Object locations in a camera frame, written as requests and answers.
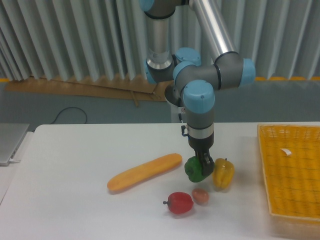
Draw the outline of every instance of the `bell pepper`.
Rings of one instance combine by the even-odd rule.
[[[215,166],[212,173],[213,184],[220,189],[226,189],[235,174],[234,165],[227,159],[218,158],[215,160]]]

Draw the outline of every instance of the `wicker basket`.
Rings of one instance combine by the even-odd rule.
[[[320,127],[259,124],[258,139],[270,214],[320,223]]]

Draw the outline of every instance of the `floor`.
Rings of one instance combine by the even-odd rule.
[[[0,83],[0,123],[29,123],[32,131],[51,123],[67,107],[87,114],[88,124],[170,123],[166,102],[5,91]],[[61,113],[56,124],[81,124],[78,109]],[[257,81],[215,93],[215,122],[317,122],[320,121],[320,82]]]

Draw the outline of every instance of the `table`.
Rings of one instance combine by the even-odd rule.
[[[320,122],[300,123],[320,125]],[[1,239],[278,239],[269,216],[257,123],[215,123],[213,159],[235,166],[231,188],[192,183],[181,165],[112,194],[117,173],[170,153],[193,156],[181,123],[42,125],[0,205]],[[208,205],[173,215],[162,202],[194,188]]]

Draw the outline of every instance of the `laptop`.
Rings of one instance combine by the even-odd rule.
[[[0,166],[8,166],[27,134],[29,124],[0,123]]]

